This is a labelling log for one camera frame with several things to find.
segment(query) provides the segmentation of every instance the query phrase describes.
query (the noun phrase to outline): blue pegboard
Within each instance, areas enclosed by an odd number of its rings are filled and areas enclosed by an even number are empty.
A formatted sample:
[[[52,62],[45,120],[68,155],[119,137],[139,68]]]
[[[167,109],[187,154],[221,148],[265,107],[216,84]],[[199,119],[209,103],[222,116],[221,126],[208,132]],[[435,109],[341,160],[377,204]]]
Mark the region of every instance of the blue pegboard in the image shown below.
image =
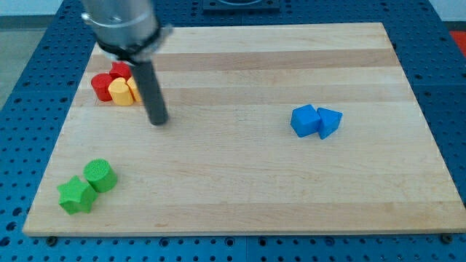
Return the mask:
[[[203,14],[156,1],[175,26],[382,22],[466,201],[465,59],[427,0],[282,0],[280,12]],[[466,234],[358,237],[46,238],[21,233],[95,40],[65,0],[0,113],[0,261],[466,261]]]

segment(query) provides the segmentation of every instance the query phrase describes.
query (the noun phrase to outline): yellow block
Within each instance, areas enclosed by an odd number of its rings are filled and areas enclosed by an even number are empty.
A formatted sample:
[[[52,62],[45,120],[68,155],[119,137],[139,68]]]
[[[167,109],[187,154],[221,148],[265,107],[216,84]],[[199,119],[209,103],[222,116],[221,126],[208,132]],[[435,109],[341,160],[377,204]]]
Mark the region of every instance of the yellow block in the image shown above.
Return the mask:
[[[136,81],[134,81],[134,77],[130,77],[128,81],[126,81],[126,84],[128,87],[130,87],[131,94],[133,95],[133,98],[136,102],[141,102],[141,95],[139,94],[138,90],[138,85],[136,84]]]
[[[110,83],[108,92],[110,93],[111,99],[119,106],[130,106],[133,104],[133,96],[131,95],[130,88],[126,85],[126,80],[122,77]]]

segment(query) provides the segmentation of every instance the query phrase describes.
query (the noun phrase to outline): wood grain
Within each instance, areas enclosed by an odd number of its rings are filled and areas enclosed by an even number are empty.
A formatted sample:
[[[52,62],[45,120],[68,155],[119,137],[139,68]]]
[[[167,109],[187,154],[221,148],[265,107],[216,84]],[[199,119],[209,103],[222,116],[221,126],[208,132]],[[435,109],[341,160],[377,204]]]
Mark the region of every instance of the wood grain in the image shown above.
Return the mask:
[[[170,121],[98,101],[94,49],[23,228],[31,236],[466,231],[466,210],[382,24],[176,28],[154,56]],[[342,111],[326,140],[291,111]],[[90,214],[57,185],[91,159],[119,177]]]

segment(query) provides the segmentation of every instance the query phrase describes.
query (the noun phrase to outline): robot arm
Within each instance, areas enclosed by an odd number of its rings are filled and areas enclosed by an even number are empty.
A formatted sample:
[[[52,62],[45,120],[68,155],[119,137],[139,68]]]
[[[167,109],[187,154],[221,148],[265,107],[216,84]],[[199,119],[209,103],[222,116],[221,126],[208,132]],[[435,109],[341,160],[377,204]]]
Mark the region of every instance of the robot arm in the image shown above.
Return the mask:
[[[171,33],[161,28],[151,0],[82,0],[84,22],[95,33],[100,48],[112,60],[125,61],[138,85],[153,125],[164,124],[167,109],[152,65],[152,54]]]

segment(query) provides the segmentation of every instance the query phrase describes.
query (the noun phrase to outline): blue cube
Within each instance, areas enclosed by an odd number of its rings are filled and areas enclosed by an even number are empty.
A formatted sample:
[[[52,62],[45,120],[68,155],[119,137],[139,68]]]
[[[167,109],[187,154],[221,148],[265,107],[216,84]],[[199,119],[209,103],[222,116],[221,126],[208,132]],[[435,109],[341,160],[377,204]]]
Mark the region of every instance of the blue cube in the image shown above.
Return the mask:
[[[300,138],[317,132],[319,125],[320,116],[312,105],[296,108],[291,114],[291,126]]]
[[[331,133],[338,129],[343,113],[325,108],[318,108],[317,113],[321,119],[318,130],[320,139],[326,139]]]

